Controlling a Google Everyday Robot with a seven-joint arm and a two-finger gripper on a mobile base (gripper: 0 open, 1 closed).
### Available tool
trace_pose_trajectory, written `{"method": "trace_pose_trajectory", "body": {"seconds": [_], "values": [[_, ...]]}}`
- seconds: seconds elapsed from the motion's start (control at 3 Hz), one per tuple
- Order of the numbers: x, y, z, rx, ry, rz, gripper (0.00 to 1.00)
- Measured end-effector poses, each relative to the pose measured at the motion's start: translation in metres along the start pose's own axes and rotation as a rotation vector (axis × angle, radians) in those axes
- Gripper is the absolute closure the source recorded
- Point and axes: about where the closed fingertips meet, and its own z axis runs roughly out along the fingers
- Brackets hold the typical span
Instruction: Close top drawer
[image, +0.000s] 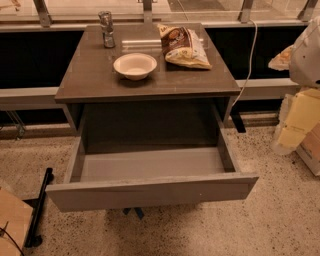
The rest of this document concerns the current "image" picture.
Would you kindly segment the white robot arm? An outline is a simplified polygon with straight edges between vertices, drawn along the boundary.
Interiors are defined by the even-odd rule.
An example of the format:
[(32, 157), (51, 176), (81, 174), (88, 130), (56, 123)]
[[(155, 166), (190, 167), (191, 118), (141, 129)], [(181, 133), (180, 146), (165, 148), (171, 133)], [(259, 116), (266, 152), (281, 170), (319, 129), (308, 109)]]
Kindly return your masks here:
[(290, 79), (301, 86), (298, 93), (283, 99), (272, 142), (276, 153), (287, 155), (320, 121), (320, 16), (313, 18), (294, 44), (276, 55), (268, 67), (288, 70)]

